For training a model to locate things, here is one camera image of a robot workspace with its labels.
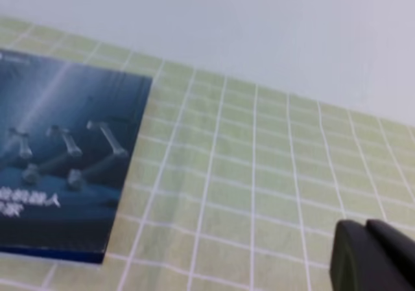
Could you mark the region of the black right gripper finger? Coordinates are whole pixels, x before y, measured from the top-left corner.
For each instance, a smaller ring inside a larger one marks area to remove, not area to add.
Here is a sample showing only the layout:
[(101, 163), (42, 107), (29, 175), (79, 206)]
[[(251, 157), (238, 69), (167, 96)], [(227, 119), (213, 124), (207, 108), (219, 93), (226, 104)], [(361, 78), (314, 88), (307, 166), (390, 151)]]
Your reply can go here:
[(414, 240), (381, 220), (340, 220), (329, 275), (333, 290), (414, 290)]

